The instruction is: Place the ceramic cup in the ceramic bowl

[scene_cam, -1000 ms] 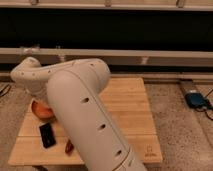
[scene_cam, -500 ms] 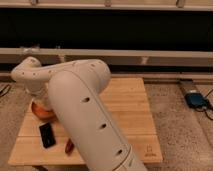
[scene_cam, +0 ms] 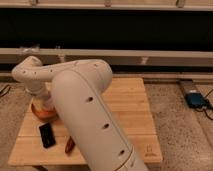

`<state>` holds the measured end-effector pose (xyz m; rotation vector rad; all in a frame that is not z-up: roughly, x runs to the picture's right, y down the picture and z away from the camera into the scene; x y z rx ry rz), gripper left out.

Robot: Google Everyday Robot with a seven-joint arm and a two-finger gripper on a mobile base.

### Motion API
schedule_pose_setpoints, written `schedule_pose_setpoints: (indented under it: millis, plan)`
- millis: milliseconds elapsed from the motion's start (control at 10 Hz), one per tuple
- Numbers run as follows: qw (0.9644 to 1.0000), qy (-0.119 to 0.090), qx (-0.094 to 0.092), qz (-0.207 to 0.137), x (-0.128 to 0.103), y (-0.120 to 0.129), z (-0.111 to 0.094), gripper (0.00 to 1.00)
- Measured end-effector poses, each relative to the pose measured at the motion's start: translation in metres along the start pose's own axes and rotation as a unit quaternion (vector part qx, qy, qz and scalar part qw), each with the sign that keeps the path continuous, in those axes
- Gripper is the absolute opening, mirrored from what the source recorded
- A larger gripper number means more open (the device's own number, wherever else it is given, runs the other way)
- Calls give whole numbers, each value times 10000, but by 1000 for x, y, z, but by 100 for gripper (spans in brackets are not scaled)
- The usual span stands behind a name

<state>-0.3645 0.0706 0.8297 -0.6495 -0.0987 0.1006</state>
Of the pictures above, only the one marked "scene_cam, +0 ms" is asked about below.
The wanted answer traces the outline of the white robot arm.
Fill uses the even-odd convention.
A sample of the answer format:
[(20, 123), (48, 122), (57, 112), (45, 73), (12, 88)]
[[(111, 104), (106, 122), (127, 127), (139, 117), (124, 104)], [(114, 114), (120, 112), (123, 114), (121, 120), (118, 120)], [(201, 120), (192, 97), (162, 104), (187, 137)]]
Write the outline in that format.
[(107, 62), (89, 59), (45, 66), (29, 56), (13, 68), (12, 76), (40, 99), (51, 84), (53, 106), (91, 171), (148, 171), (102, 98), (112, 81)]

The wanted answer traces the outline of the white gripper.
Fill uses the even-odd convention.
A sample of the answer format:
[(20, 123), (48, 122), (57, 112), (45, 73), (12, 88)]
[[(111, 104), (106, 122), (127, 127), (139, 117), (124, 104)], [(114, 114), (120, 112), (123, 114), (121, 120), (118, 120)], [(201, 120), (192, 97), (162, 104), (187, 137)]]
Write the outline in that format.
[(34, 96), (32, 104), (36, 111), (52, 111), (54, 109), (51, 94), (48, 90)]

